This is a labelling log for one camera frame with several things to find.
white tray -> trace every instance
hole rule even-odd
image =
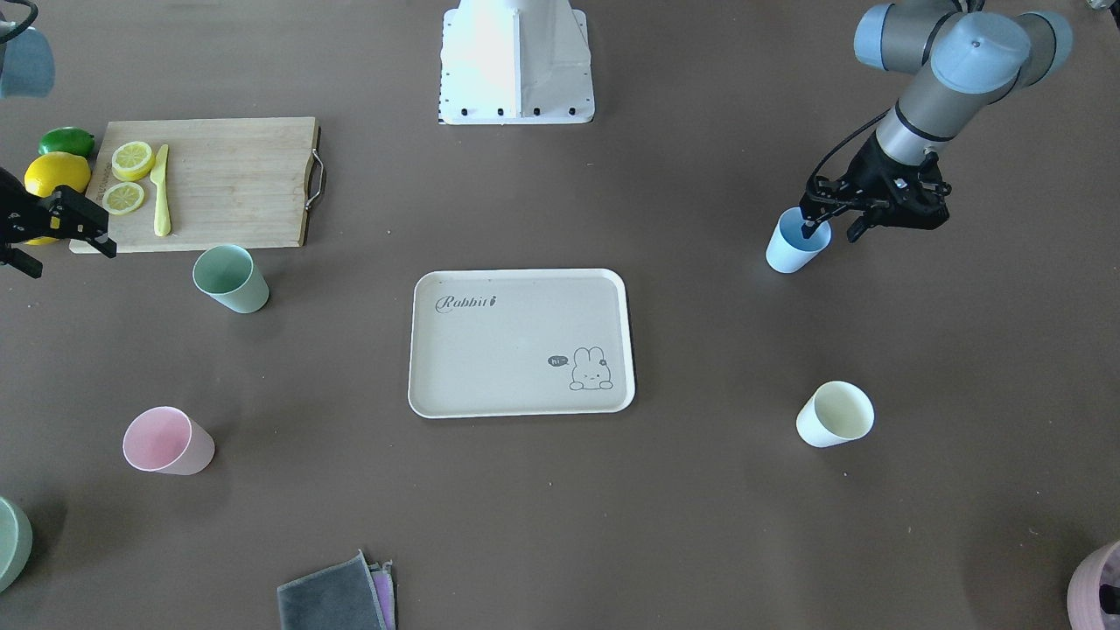
[[[417,282],[409,404],[424,418],[614,413],[633,399],[614,271],[432,271]]]

black cable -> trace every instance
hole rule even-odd
[[[837,151],[839,151],[840,149],[842,149],[844,147],[844,145],[847,145],[848,142],[851,142],[851,140],[856,136],[859,136],[860,133],[867,131],[867,129],[869,127],[871,127],[876,122],[879,122],[880,120],[883,120],[887,115],[887,112],[889,112],[889,111],[890,111],[889,109],[884,110],[883,113],[880,113],[879,115],[877,115],[877,117],[872,118],[871,120],[867,121],[864,124],[864,127],[860,127],[859,129],[857,129],[857,130],[852,131],[851,133],[849,133],[848,137],[844,138],[843,140],[841,140],[839,145],[837,145],[836,147],[832,147],[832,150],[829,151],[823,158],[821,158],[820,164],[818,164],[816,168],[813,169],[813,174],[809,176],[809,182],[805,182],[805,189],[806,191],[816,191],[816,174],[820,173],[821,168],[824,167],[824,163],[829,161],[829,158],[831,158],[832,156],[834,156]]]
[[[19,22],[16,26],[16,28],[9,30],[3,35],[0,35],[0,44],[13,39],[17,35],[27,30],[27,27],[31,26],[31,22],[35,21],[35,18],[39,17],[39,8],[36,7],[35,2],[31,2],[31,0],[4,0],[4,1],[11,2],[12,4],[22,4],[31,9],[31,12],[29,12],[27,15],[27,18],[25,18],[24,21]]]

cartoon rabbit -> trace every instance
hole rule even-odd
[[[571,385],[568,387],[573,390],[615,387],[615,383],[610,382],[610,368],[607,367],[607,360],[603,358],[601,348],[580,348],[576,351],[573,359],[576,365],[571,370]]]

yellow lemon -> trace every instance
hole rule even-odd
[[[151,145],[139,140],[125,142],[113,151],[113,177],[121,182],[136,182],[156,164],[156,154]]]
[[[109,214],[128,214],[143,204],[143,188],[136,182],[124,182],[105,191],[101,205]]]
[[[84,157],[50,151],[35,159],[24,174],[24,187],[37,197],[45,197],[63,184],[80,193],[90,185],[90,163]]]

white plastic mount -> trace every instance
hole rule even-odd
[[[444,15],[439,121],[570,124],[595,117],[587,16],[568,0],[461,0]]]

